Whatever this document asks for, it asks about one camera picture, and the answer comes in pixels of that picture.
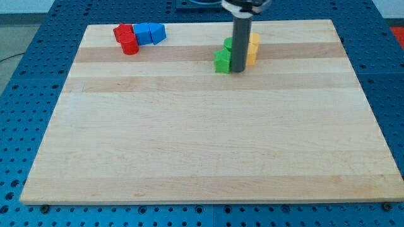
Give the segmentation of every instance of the toy block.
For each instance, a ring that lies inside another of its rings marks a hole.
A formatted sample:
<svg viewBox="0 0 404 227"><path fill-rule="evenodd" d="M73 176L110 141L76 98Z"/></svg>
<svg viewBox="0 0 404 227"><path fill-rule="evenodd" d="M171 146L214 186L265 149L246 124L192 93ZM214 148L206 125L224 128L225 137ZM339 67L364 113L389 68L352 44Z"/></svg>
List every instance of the toy block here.
<svg viewBox="0 0 404 227"><path fill-rule="evenodd" d="M116 42L120 42L119 36L121 36L123 33L133 33L133 27L132 25L126 25L124 23L120 23L118 27L114 28L112 31L114 31Z"/></svg>
<svg viewBox="0 0 404 227"><path fill-rule="evenodd" d="M156 45L167 37L165 34L165 26L159 23L149 23L149 29L153 44Z"/></svg>
<svg viewBox="0 0 404 227"><path fill-rule="evenodd" d="M139 45L151 44L153 42L148 23L133 25L133 30Z"/></svg>
<svg viewBox="0 0 404 227"><path fill-rule="evenodd" d="M257 58L258 47L252 43L248 44L247 51L247 66L253 66L255 64L255 59Z"/></svg>
<svg viewBox="0 0 404 227"><path fill-rule="evenodd" d="M251 32L249 43L258 46L259 45L259 34Z"/></svg>
<svg viewBox="0 0 404 227"><path fill-rule="evenodd" d="M222 50L215 51L213 55L215 56L214 58L215 72L229 73L232 53L228 51L226 48L223 48Z"/></svg>
<svg viewBox="0 0 404 227"><path fill-rule="evenodd" d="M123 33L119 36L124 54L132 55L139 52L138 41L133 33Z"/></svg>
<svg viewBox="0 0 404 227"><path fill-rule="evenodd" d="M229 37L226 38L223 42L223 46L228 50L228 51L232 51L232 43L233 43L233 38Z"/></svg>

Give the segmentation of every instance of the blue block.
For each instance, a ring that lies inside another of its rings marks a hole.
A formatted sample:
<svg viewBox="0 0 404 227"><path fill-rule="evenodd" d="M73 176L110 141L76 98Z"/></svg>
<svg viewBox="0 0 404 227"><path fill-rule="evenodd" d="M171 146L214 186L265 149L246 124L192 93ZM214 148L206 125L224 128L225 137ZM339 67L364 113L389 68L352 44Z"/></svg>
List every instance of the blue block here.
<svg viewBox="0 0 404 227"><path fill-rule="evenodd" d="M153 42L148 23L133 25L133 30L138 40L138 45L146 45Z"/></svg>
<svg viewBox="0 0 404 227"><path fill-rule="evenodd" d="M159 23L149 23L151 39L153 44L156 45L167 37L165 34L165 26Z"/></svg>

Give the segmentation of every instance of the green block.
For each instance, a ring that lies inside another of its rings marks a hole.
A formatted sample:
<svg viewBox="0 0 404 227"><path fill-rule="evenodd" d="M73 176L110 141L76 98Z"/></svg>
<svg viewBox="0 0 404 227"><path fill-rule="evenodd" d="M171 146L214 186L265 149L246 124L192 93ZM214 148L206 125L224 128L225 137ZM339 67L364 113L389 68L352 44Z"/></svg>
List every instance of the green block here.
<svg viewBox="0 0 404 227"><path fill-rule="evenodd" d="M222 50L215 51L214 53L214 63L216 73L229 73L230 72L230 61L232 59L232 54L226 48Z"/></svg>
<svg viewBox="0 0 404 227"><path fill-rule="evenodd" d="M223 46L228 50L228 51L232 51L232 43L233 43L233 38L229 37L226 38L223 42Z"/></svg>

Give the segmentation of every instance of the blue pegboard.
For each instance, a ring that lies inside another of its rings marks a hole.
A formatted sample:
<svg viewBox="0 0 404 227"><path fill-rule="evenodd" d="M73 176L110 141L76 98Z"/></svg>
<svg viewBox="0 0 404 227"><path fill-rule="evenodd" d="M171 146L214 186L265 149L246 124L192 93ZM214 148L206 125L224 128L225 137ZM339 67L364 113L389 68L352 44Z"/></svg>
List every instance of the blue pegboard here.
<svg viewBox="0 0 404 227"><path fill-rule="evenodd" d="M404 51L371 0L282 0L255 20L332 19L404 174ZM88 24L231 21L175 1L56 0L0 97L0 226L404 226L404 203L40 206L18 202Z"/></svg>

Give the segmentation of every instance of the red block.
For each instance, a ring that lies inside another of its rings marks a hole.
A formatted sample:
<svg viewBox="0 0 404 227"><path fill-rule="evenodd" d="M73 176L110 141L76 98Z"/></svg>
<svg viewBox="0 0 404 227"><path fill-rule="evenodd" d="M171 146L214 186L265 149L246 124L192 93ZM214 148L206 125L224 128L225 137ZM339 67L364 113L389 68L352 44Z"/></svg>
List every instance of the red block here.
<svg viewBox="0 0 404 227"><path fill-rule="evenodd" d="M393 34L396 36L401 47L404 49L404 28L403 27L391 27Z"/></svg>
<svg viewBox="0 0 404 227"><path fill-rule="evenodd" d="M115 35L115 40L116 42L120 42L119 41L119 37L123 34L123 33L132 33L133 32L133 26L132 25L126 25L124 23L120 23L118 27L113 29L114 31L114 35Z"/></svg>
<svg viewBox="0 0 404 227"><path fill-rule="evenodd" d="M123 33L119 36L124 54L132 55L139 52L139 45L133 33Z"/></svg>

